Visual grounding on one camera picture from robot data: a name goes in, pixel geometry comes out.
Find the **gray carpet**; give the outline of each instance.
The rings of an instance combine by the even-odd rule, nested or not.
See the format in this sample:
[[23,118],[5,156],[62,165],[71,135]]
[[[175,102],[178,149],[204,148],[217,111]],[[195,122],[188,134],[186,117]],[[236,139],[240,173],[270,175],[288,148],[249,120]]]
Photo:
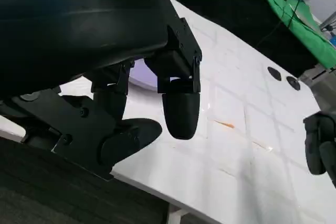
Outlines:
[[[161,224],[168,203],[56,155],[0,139],[0,224]],[[183,224],[204,223],[187,215]]]

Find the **screw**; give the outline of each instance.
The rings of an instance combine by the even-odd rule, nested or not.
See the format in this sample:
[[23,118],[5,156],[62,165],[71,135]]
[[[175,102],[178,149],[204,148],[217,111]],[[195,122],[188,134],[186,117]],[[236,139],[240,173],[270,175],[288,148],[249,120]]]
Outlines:
[[89,115],[89,110],[87,108],[80,108],[79,114],[81,118],[86,118]]
[[72,136],[70,134],[62,135],[61,139],[63,145],[69,145],[72,142]]

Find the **white table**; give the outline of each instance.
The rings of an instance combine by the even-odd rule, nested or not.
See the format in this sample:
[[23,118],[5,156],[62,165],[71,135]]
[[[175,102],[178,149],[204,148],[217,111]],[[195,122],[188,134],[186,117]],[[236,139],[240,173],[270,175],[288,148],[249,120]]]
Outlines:
[[[171,137],[161,96],[131,86],[125,118],[155,119],[163,133],[116,164],[112,174],[170,202],[169,223],[186,212],[211,223],[335,223],[336,189],[326,174],[309,173],[304,155],[302,120],[319,111],[310,89],[301,83],[301,90],[294,90],[285,80],[289,74],[271,60],[173,3],[203,51],[196,135],[189,141]],[[270,76],[268,66],[281,72],[282,82]],[[92,97],[84,78],[62,90]],[[12,136],[24,134],[0,125]]]

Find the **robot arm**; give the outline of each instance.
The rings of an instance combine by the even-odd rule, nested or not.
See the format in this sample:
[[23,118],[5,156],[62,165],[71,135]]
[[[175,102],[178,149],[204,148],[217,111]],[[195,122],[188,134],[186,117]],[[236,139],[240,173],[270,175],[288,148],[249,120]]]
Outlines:
[[336,115],[318,112],[304,121],[306,159],[310,173],[328,172],[336,187]]
[[[0,114],[25,128],[27,134],[22,143],[52,151],[106,180],[111,178],[115,163],[141,150],[162,132],[158,122],[150,119],[122,120],[128,78],[135,60],[145,58],[145,63],[157,75],[166,124],[175,138],[193,137],[201,91],[202,52],[186,20],[178,17],[170,0],[113,1],[118,8],[109,12],[3,22],[8,36],[0,43],[2,47],[5,43],[6,47],[12,47],[13,58],[21,59],[21,51],[26,50],[25,64],[19,65],[20,80],[8,71],[14,63],[8,60],[4,61],[7,65],[1,66],[4,88],[0,93]],[[128,3],[136,11],[128,9]],[[99,29],[97,34],[92,34],[93,40],[86,34],[83,36],[82,29],[76,30],[81,32],[76,41],[64,33],[75,18],[76,23],[85,20],[86,26],[95,28],[97,17],[113,23],[114,27],[97,24]],[[27,36],[34,24],[36,29]],[[21,33],[10,33],[10,28]],[[62,36],[47,38],[44,35],[47,31]],[[15,39],[21,40],[23,49],[14,47]],[[35,45],[39,40],[45,44]],[[84,44],[79,49],[68,48],[69,43],[79,40],[90,42],[90,48]],[[99,46],[109,40],[111,47]],[[50,54],[48,60],[42,58],[45,53]],[[54,72],[50,66],[53,62],[67,68]],[[93,100],[59,95],[60,90],[55,86],[81,75],[92,81]]]

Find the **black circular hole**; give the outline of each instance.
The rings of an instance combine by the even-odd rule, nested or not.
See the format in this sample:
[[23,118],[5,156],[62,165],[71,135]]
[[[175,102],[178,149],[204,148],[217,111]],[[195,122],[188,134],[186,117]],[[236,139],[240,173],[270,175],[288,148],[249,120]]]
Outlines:
[[274,79],[281,81],[281,74],[278,70],[272,68],[272,67],[268,67],[268,72],[271,74],[271,76],[273,76]]

